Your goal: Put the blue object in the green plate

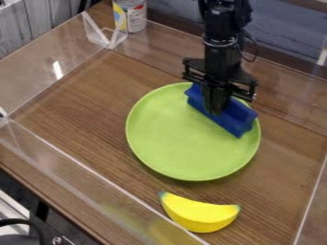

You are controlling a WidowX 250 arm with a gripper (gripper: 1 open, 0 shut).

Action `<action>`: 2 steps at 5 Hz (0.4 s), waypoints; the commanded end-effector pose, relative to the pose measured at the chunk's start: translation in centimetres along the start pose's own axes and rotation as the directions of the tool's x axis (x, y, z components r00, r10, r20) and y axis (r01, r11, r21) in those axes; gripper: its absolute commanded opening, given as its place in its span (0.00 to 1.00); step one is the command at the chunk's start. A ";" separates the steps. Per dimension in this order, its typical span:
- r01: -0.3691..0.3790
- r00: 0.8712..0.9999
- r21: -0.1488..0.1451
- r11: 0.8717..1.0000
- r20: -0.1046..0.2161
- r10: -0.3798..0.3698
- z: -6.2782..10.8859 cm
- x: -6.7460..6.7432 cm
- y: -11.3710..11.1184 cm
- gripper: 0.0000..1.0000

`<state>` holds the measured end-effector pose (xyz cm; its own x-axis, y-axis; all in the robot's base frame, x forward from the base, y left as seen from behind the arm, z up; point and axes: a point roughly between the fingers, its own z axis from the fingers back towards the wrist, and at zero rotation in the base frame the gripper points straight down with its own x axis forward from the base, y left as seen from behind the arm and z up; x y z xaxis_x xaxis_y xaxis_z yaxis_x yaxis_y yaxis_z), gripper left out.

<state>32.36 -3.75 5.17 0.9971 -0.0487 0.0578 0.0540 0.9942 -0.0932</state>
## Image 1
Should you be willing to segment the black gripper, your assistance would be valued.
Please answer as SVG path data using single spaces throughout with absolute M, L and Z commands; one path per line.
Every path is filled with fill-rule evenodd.
M 208 71 L 204 67 L 204 59 L 189 57 L 182 59 L 182 65 L 182 79 L 201 84 L 202 106 L 208 113 L 217 112 L 220 114 L 230 96 L 245 101 L 254 99 L 257 82 L 240 65 L 233 66 L 226 72 Z M 217 92 L 214 86 L 204 83 L 205 80 L 209 80 L 210 84 L 220 86 Z

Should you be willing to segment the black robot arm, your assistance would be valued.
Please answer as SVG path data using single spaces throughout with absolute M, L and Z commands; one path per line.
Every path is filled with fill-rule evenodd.
M 182 59 L 182 78 L 200 85 L 204 110 L 217 116 L 236 97 L 252 101 L 257 85 L 242 69 L 245 26 L 252 21 L 248 0 L 197 0 L 204 21 L 204 58 Z

